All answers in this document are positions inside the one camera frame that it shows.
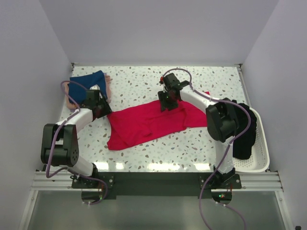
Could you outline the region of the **red t shirt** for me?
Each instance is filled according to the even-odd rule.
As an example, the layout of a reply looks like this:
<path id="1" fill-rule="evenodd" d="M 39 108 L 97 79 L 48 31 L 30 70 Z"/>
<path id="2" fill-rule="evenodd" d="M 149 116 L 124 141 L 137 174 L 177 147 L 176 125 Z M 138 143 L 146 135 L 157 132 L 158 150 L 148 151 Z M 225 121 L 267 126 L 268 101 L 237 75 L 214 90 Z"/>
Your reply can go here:
<path id="1" fill-rule="evenodd" d="M 178 108 L 161 111 L 158 100 L 110 113 L 109 150 L 124 150 L 157 138 L 207 127 L 206 114 L 192 104 L 180 101 Z"/>

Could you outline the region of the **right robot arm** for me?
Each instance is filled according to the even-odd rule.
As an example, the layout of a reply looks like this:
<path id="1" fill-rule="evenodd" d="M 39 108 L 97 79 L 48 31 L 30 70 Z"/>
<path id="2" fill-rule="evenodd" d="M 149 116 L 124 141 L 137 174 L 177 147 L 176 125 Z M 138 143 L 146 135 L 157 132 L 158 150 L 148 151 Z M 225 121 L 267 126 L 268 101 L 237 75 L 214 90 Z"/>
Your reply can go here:
<path id="1" fill-rule="evenodd" d="M 233 162 L 233 142 L 239 121 L 236 103 L 203 94 L 193 88 L 191 81 L 179 81 L 170 73 L 160 78 L 163 90 L 158 92 L 161 111 L 173 110 L 179 101 L 185 101 L 200 109 L 207 119 L 207 131 L 215 141 L 216 164 L 213 173 L 202 183 L 202 188 L 225 188 L 236 174 Z"/>

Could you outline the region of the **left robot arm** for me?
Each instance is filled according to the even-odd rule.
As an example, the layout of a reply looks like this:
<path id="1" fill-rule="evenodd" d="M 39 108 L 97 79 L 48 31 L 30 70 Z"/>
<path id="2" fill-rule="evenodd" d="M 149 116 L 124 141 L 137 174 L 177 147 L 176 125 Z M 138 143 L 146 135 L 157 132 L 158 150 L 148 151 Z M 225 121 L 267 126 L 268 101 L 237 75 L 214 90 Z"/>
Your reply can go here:
<path id="1" fill-rule="evenodd" d="M 96 165 L 80 156 L 77 134 L 96 119 L 112 112 L 97 86 L 86 91 L 85 100 L 69 117 L 43 129 L 41 161 L 46 165 L 46 178 L 67 170 L 73 174 L 73 185 L 81 188 L 107 188 L 99 178 Z"/>

